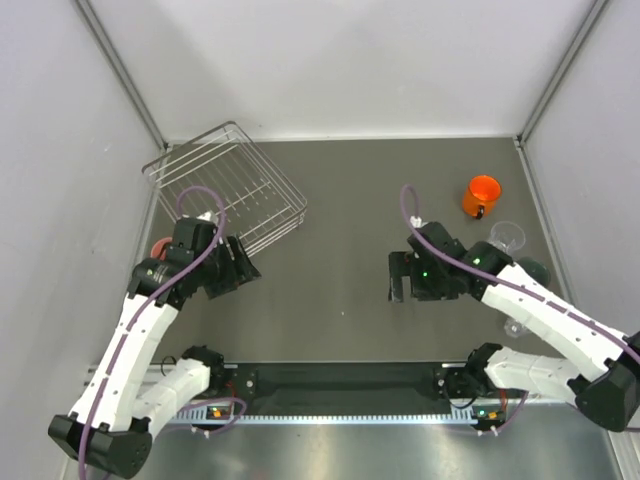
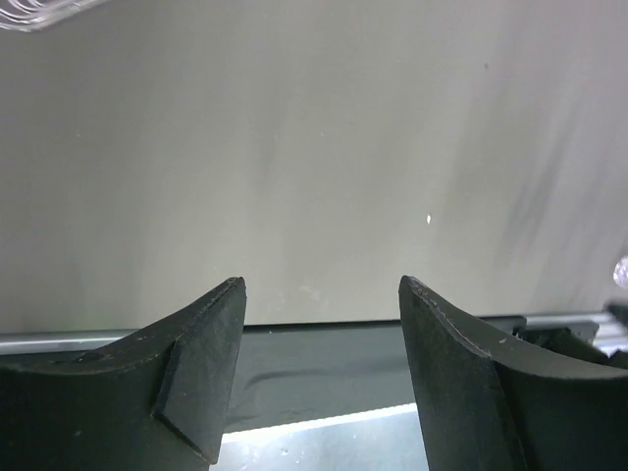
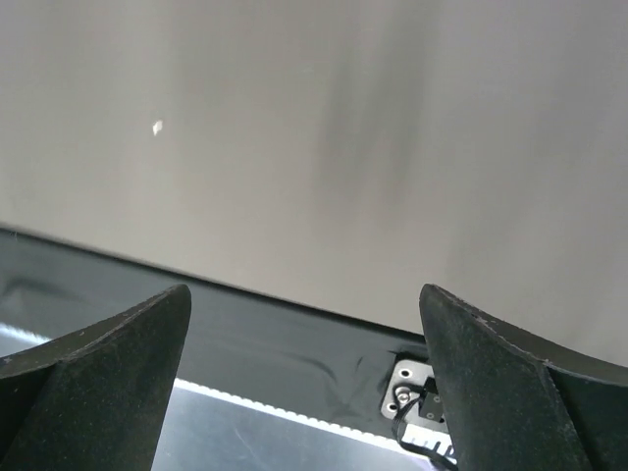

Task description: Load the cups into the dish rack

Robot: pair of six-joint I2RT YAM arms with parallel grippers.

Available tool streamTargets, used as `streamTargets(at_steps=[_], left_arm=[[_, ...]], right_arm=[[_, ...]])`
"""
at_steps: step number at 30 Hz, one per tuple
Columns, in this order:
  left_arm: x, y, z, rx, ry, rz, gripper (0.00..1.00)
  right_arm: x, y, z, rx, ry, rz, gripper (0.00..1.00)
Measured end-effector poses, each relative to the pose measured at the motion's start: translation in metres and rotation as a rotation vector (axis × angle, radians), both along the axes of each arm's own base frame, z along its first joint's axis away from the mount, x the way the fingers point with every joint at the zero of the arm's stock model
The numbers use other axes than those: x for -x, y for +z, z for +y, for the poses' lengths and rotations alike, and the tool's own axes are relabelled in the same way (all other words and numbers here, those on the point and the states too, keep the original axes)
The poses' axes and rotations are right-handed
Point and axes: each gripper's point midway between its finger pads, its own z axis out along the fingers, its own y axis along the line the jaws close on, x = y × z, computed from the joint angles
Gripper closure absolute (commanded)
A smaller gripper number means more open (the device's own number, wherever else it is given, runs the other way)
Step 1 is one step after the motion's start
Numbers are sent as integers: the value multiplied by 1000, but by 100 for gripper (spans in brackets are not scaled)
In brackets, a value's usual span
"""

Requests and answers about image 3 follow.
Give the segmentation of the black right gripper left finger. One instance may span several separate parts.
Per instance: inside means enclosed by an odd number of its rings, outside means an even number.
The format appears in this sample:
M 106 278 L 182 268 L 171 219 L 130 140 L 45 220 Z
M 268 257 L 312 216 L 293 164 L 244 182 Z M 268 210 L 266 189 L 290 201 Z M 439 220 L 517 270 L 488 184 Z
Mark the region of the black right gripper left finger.
M 150 469 L 190 314 L 177 285 L 2 357 L 2 469 Z

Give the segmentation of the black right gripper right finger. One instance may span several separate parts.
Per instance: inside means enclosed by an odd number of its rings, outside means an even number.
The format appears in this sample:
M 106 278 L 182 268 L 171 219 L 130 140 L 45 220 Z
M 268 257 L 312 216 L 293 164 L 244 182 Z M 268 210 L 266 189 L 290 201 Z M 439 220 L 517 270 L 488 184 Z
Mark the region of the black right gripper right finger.
M 508 324 L 436 285 L 423 333 L 462 470 L 624 470 L 627 370 Z

